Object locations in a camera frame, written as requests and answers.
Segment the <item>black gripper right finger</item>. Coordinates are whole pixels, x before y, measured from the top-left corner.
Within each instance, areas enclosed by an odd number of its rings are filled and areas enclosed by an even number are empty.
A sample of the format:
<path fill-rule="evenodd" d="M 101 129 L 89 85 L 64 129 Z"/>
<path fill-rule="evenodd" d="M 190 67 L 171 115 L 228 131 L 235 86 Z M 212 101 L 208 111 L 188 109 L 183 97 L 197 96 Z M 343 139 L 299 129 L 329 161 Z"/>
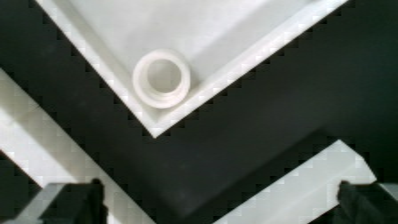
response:
<path fill-rule="evenodd" d="M 398 183 L 343 181 L 332 224 L 398 224 Z"/>

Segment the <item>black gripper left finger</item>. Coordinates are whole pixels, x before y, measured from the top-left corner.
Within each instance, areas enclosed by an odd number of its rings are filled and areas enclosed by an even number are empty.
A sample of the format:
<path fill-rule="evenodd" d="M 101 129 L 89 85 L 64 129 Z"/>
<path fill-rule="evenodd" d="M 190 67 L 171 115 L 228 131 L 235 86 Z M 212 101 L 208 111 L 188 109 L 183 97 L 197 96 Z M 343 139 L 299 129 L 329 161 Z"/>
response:
<path fill-rule="evenodd" d="M 68 184 L 39 215 L 43 224 L 107 224 L 105 186 L 98 179 Z"/>

